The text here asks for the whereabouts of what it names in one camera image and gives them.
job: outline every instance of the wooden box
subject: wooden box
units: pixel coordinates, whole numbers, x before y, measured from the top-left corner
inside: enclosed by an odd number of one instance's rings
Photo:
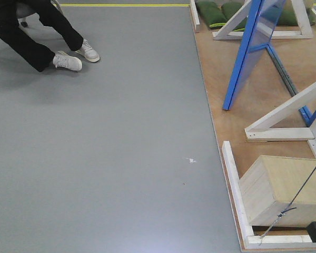
[[[261,155],[240,179],[249,225],[270,226],[316,166],[315,159]],[[316,221],[316,171],[277,227],[306,227]]]

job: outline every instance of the green sandbag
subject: green sandbag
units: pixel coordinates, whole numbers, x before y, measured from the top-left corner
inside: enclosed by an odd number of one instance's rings
[[[221,11],[223,15],[227,18],[227,20],[230,20],[232,16],[235,15],[235,13],[238,12],[238,10],[242,7],[241,3],[237,2],[228,2],[221,6]],[[247,23],[247,18],[245,18],[237,27],[234,29],[234,31],[244,31],[244,28]]]
[[[200,1],[195,4],[199,14],[204,18],[209,28],[220,28],[226,24],[227,18],[215,2]]]
[[[307,14],[308,14],[310,25],[314,25],[315,20],[310,8],[307,9]],[[297,24],[295,12],[284,9],[279,18],[278,25],[297,26],[298,24]]]

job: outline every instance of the wooden frame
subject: wooden frame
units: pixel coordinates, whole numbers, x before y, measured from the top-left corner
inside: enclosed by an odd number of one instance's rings
[[[246,0],[240,10],[218,32],[213,32],[214,40],[240,40],[242,38],[243,32],[233,32],[233,29],[248,16],[251,8],[251,1],[252,0]],[[272,38],[313,38],[313,31],[310,26],[303,0],[291,0],[291,2],[300,30],[274,31]],[[316,10],[313,8],[312,12],[316,20]]]
[[[309,141],[316,157],[316,142],[310,128],[271,128],[316,99],[316,82],[245,128],[249,141]]]
[[[194,32],[198,33],[200,29],[200,20],[199,20],[198,12],[196,11],[194,0],[190,0],[190,12],[191,12],[191,17],[192,17]]]
[[[253,227],[248,224],[247,215],[242,202],[239,187],[239,175],[236,169],[233,152],[229,141],[222,144],[224,157],[224,169],[227,178],[226,185],[230,193],[231,206],[234,215],[236,231],[238,233],[242,252],[262,251],[314,251],[316,243],[313,243],[308,235],[298,236],[265,236],[262,241],[260,236],[255,236]]]

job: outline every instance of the shoe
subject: shoe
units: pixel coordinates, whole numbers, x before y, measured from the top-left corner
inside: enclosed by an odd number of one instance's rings
[[[72,71],[80,71],[82,69],[82,62],[79,58],[69,56],[63,51],[58,51],[58,53],[55,54],[53,64],[56,68],[64,67]]]
[[[83,39],[82,47],[76,51],[76,53],[84,56],[90,62],[98,62],[100,56],[98,53],[89,45],[86,39]]]

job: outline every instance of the black pants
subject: black pants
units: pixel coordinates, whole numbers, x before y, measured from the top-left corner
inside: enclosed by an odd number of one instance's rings
[[[17,0],[0,0],[0,38],[21,55],[39,72],[49,66],[55,53],[36,43],[18,27],[16,18]],[[69,21],[51,4],[50,0],[18,0],[34,9],[45,26],[53,27],[63,36],[72,51],[80,49],[82,36],[72,28]]]

